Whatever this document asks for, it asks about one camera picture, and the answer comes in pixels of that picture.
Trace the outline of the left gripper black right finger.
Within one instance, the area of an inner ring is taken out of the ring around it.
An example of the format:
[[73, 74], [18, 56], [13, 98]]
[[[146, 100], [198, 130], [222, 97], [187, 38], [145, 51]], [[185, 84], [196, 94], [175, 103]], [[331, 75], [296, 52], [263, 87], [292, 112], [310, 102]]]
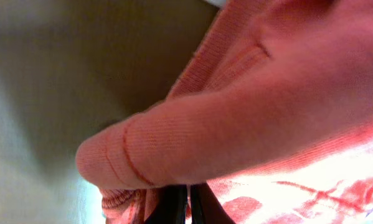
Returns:
[[192, 224], [235, 224], [207, 183], [191, 186]]

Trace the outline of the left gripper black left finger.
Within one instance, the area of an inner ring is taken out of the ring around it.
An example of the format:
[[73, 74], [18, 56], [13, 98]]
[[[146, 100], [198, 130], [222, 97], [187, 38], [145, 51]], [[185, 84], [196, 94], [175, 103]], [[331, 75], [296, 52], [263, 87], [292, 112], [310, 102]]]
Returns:
[[170, 185], [159, 190], [159, 202], [144, 224], [185, 224], [187, 187]]

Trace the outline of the red t-shirt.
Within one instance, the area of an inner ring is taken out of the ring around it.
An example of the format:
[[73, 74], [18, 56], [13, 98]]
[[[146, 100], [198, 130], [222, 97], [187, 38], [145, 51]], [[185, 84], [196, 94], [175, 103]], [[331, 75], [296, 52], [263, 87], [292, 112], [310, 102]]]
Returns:
[[373, 0], [228, 1], [166, 99], [86, 140], [107, 223], [207, 183], [235, 223], [373, 223]]

